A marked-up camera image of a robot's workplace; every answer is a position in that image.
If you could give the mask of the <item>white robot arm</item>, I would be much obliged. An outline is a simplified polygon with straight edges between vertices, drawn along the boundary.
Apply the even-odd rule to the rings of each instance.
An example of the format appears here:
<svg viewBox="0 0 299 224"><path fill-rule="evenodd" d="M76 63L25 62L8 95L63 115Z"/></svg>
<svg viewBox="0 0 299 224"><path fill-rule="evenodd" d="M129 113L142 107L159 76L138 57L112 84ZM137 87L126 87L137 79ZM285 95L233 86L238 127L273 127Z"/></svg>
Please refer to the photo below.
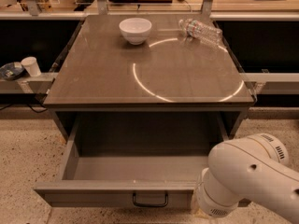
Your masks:
<svg viewBox="0 0 299 224"><path fill-rule="evenodd" d="M299 223L299 173L288 167L284 144L268 133L223 141L207 158L191 207L211 217L226 217L243 199Z"/></svg>

